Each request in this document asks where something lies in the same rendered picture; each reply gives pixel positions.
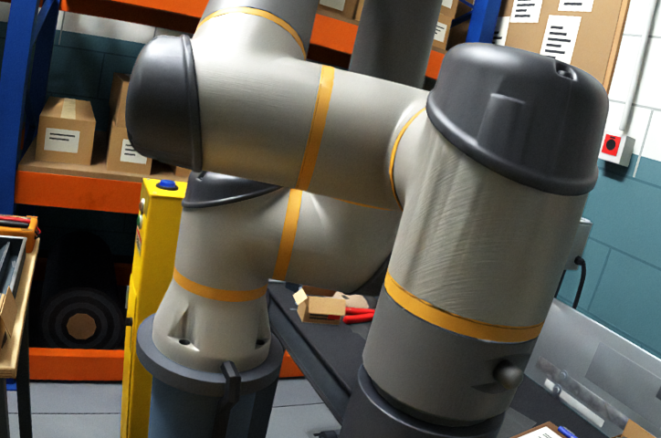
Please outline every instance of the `tool tray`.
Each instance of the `tool tray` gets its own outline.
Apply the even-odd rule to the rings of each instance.
[[[25,254],[26,237],[0,235],[0,350],[6,338],[12,336],[16,319],[16,290]]]

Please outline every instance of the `cork board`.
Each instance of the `cork board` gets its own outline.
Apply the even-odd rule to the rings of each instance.
[[[500,16],[510,16],[514,0],[503,0]],[[582,18],[572,65],[610,88],[630,0],[593,0],[592,12],[559,11],[560,0],[543,0],[538,23],[510,23],[506,46],[540,53],[549,16]]]

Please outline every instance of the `blue clip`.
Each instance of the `blue clip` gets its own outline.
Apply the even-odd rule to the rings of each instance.
[[[567,438],[577,438],[575,434],[572,433],[569,429],[567,429],[564,426],[560,426],[559,429],[557,429],[557,432],[561,433],[562,435],[566,436]]]

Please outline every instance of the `black cable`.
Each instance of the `black cable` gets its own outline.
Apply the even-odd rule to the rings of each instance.
[[[586,281],[586,261],[580,256],[576,256],[574,263],[582,267],[582,279],[579,280],[579,289],[576,291],[576,297],[574,298],[573,308],[579,306],[579,299],[582,297],[583,282]]]

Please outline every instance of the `teal wall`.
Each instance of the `teal wall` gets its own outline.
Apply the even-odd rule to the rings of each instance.
[[[6,23],[0,22],[0,71]],[[58,31],[53,46],[48,95],[89,100],[97,130],[110,128],[109,95],[114,73],[131,73],[143,44]]]
[[[593,229],[579,310],[661,358],[661,162],[634,155],[629,168],[599,161],[599,172],[583,213]],[[579,275],[565,275],[562,301]]]

